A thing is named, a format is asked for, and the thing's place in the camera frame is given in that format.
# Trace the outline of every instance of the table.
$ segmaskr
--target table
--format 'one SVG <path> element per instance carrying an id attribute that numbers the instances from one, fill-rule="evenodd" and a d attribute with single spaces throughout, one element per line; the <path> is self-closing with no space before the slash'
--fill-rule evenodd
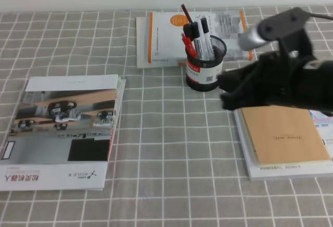
<path id="1" fill-rule="evenodd" d="M 240 9 L 252 25 L 288 8 Z M 333 6 L 302 8 L 333 13 Z M 332 178 L 250 182 L 234 115 L 221 109 L 221 90 L 191 90 L 179 67 L 136 69 L 135 18 L 145 15 L 1 14 L 2 144 L 29 77 L 117 73 L 126 78 L 104 190 L 1 192 L 1 227 L 331 226 Z M 333 23 L 316 19 L 306 29 L 315 55 L 332 59 Z M 275 47 L 261 47 L 255 57 Z M 246 64 L 228 62 L 224 69 Z"/>

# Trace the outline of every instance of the black mesh pen holder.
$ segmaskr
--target black mesh pen holder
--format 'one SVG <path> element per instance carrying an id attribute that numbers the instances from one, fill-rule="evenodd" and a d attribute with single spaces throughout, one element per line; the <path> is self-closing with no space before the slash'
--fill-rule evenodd
<path id="1" fill-rule="evenodd" d="M 214 35 L 210 36 L 215 60 L 200 60 L 187 54 L 186 83 L 193 90 L 208 92 L 217 88 L 217 76 L 222 72 L 223 57 L 227 53 L 224 41 Z"/>

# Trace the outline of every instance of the marker cap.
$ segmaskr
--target marker cap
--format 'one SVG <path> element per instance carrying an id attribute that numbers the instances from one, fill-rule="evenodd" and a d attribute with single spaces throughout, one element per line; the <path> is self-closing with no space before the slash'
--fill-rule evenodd
<path id="1" fill-rule="evenodd" d="M 185 36 L 189 37 L 190 40 L 192 41 L 193 40 L 193 34 L 192 34 L 192 28 L 191 28 L 190 23 L 183 25 L 183 31 L 184 31 Z"/>
<path id="2" fill-rule="evenodd" d="M 208 28 L 208 23 L 207 23 L 206 17 L 201 19 L 201 24 L 202 24 L 203 33 L 209 33 L 209 28 Z"/>
<path id="3" fill-rule="evenodd" d="M 200 31 L 199 31 L 199 26 L 198 26 L 198 23 L 197 22 L 193 22 L 192 25 L 192 35 L 193 35 L 193 38 L 196 39 L 196 38 L 199 38 L 200 37 Z"/>

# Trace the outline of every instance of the magazine cover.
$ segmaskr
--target magazine cover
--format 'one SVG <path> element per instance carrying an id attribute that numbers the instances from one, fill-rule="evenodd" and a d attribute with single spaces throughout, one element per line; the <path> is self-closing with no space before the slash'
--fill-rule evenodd
<path id="1" fill-rule="evenodd" d="M 103 188 L 124 83 L 32 77 L 0 160 L 0 190 Z M 61 183 L 50 185 L 50 172 Z"/>

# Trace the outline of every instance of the stack of books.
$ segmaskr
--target stack of books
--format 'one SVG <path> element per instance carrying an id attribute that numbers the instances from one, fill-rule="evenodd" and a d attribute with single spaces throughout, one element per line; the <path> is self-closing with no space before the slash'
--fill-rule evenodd
<path id="1" fill-rule="evenodd" d="M 0 191 L 101 190 L 125 80 L 32 77 L 0 159 Z"/>
<path id="2" fill-rule="evenodd" d="M 333 119 L 279 106 L 238 109 L 235 118 L 251 180 L 333 174 Z"/>
<path id="3" fill-rule="evenodd" d="M 205 17 L 210 34 L 225 42 L 224 61 L 252 60 L 252 52 L 242 51 L 238 46 L 238 36 L 246 30 L 243 11 L 189 13 L 193 19 Z M 137 68 L 183 65 L 186 53 L 181 34 L 186 23 L 188 20 L 182 12 L 151 12 L 147 17 L 137 17 Z"/>

